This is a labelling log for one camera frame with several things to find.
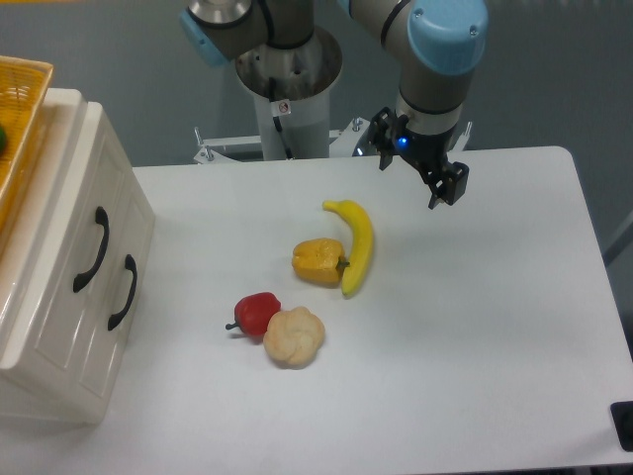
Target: white drawer cabinet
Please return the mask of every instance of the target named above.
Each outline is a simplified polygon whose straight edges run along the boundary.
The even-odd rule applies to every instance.
[[[79,127],[0,347],[5,415],[99,422],[140,293],[153,213],[102,107],[88,103]]]

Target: fake fruit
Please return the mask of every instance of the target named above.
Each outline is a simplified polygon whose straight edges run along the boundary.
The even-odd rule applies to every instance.
[[[343,244],[329,237],[305,240],[293,250],[293,269],[312,282],[336,284],[346,265]]]
[[[270,292],[244,297],[235,305],[235,323],[227,324],[226,329],[239,327],[249,336],[261,336],[266,333],[273,315],[281,310],[281,303]]]
[[[270,319],[264,348],[276,361],[303,366],[313,360],[324,338],[322,321],[306,307],[297,307]]]
[[[323,201],[323,209],[340,216],[352,230],[352,251],[347,257],[349,265],[343,270],[341,291],[351,297],[363,284],[374,251],[372,222],[365,210],[356,202]]]

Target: black drawer handle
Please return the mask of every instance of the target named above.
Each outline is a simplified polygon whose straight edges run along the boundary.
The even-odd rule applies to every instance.
[[[76,294],[86,285],[90,283],[92,278],[97,274],[99,267],[103,263],[103,259],[106,256],[106,250],[108,249],[108,241],[110,240],[110,223],[108,221],[108,213],[102,207],[97,208],[95,212],[95,223],[103,226],[103,238],[101,244],[99,244],[99,251],[97,252],[97,259],[92,267],[81,274],[77,274],[72,282],[72,291]]]
[[[132,273],[132,286],[130,286],[130,294],[128,294],[128,301],[126,302],[124,308],[117,314],[111,315],[110,319],[108,319],[108,332],[111,332],[119,326],[119,324],[123,321],[123,318],[130,311],[132,301],[135,299],[136,280],[138,278],[138,273],[136,272],[135,259],[129,254],[126,255],[126,269]]]

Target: yellow banana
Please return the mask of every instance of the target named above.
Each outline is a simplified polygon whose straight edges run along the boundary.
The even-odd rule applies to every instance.
[[[356,202],[323,201],[323,209],[340,216],[352,230],[352,250],[347,258],[349,265],[343,270],[341,291],[351,297],[362,285],[367,269],[372,261],[374,232],[372,222],[365,210]]]

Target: yellow basket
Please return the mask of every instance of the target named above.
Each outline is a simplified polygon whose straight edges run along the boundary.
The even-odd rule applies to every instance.
[[[35,167],[40,106],[52,79],[51,64],[0,56],[0,253],[18,215]]]

